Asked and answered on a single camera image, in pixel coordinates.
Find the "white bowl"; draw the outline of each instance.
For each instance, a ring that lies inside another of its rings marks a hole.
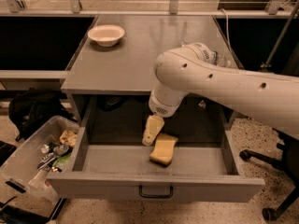
[[[88,32],[88,37],[102,47],[112,47],[124,36],[120,26],[101,25],[95,26]]]

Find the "plastic bin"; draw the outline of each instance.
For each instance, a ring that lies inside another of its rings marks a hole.
[[[33,196],[57,202],[58,194],[46,182],[48,172],[38,170],[37,165],[44,156],[41,152],[42,145],[58,141],[64,130],[78,133],[78,125],[60,116],[49,119],[1,166],[0,175]]]

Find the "black panel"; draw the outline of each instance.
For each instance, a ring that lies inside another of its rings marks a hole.
[[[246,70],[258,71],[265,63],[286,24],[285,19],[230,19],[229,35],[231,46]],[[226,35],[225,19],[218,23]],[[269,70],[279,74],[287,64],[299,41],[299,20],[293,20],[282,39]]]
[[[0,70],[65,70],[92,22],[0,17]]]

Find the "gray tabletop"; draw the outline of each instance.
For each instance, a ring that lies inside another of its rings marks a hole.
[[[62,90],[76,94],[148,94],[159,54],[182,42],[202,42],[224,54],[236,67],[216,22],[210,16],[101,15],[95,25],[115,24],[125,36],[112,48],[89,38]]]

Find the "bin handle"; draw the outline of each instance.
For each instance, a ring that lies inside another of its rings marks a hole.
[[[169,199],[174,195],[174,188],[170,186],[169,194],[166,195],[152,195],[152,194],[145,194],[142,192],[142,186],[139,186],[139,195],[143,198],[156,198],[156,199]]]

